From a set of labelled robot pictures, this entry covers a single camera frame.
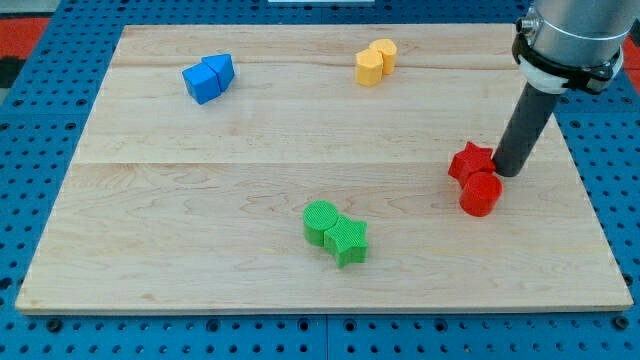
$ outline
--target blue pegboard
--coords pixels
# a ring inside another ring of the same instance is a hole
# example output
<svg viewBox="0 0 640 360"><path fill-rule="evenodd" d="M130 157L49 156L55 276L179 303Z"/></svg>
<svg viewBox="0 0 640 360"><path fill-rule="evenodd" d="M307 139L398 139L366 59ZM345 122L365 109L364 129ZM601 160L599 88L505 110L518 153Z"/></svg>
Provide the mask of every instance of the blue pegboard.
<svg viewBox="0 0 640 360"><path fill-rule="evenodd" d="M373 8L63 0L0 107L0 358L639 358L637 307L621 314L62 317L59 329L14 308L124 25L513 22L527 7L526 0L377 0ZM556 111L636 298L638 101L622 74L601 96L568 92Z"/></svg>

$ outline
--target black cylindrical end effector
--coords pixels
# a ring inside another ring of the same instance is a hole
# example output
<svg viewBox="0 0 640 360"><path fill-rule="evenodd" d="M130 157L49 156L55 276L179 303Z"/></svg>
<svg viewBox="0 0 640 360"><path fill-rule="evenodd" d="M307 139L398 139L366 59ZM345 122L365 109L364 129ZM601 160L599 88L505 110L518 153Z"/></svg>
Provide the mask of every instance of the black cylindrical end effector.
<svg viewBox="0 0 640 360"><path fill-rule="evenodd" d="M548 94L527 83L518 105L493 155L496 173L513 177L520 173L560 95Z"/></svg>

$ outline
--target blue block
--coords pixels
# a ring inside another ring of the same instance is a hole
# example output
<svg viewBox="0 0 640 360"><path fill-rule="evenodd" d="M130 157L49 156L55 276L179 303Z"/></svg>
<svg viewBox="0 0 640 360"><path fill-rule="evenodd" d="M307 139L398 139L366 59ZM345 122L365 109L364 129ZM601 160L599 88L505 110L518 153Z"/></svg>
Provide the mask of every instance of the blue block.
<svg viewBox="0 0 640 360"><path fill-rule="evenodd" d="M233 61L231 55L220 54L213 56L206 56L202 58L202 62L207 64L213 71L218 74L218 83L220 84L220 90L226 91L231 84L231 80L235 76L233 71Z"/></svg>
<svg viewBox="0 0 640 360"><path fill-rule="evenodd" d="M207 65L197 64L182 72L189 95L202 105L220 96L218 75Z"/></svg>

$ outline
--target green block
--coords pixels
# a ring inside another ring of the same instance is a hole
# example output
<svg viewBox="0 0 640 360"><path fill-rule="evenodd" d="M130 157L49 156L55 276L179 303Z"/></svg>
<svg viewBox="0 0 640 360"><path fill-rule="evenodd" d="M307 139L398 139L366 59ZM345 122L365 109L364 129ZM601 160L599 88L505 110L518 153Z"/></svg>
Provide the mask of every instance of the green block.
<svg viewBox="0 0 640 360"><path fill-rule="evenodd" d="M324 246L324 232L338 221L338 209L325 200L309 204L302 214L304 238L313 245Z"/></svg>
<svg viewBox="0 0 640 360"><path fill-rule="evenodd" d="M367 223L352 221L344 215L324 233L324 248L336 258L339 268L351 262L363 263L367 258Z"/></svg>

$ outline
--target wood grain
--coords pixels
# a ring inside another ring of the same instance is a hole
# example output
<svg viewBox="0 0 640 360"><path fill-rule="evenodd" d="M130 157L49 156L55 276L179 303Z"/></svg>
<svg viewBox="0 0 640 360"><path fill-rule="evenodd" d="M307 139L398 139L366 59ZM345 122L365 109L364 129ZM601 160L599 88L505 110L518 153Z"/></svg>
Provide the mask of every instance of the wood grain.
<svg viewBox="0 0 640 360"><path fill-rule="evenodd" d="M371 40L396 72L353 81ZM551 121L493 214L446 175L495 146L523 79L507 25L129 26L16 302L27 314L622 310L631 296ZM204 106L180 71L231 52ZM366 264L307 244L315 199L369 223Z"/></svg>

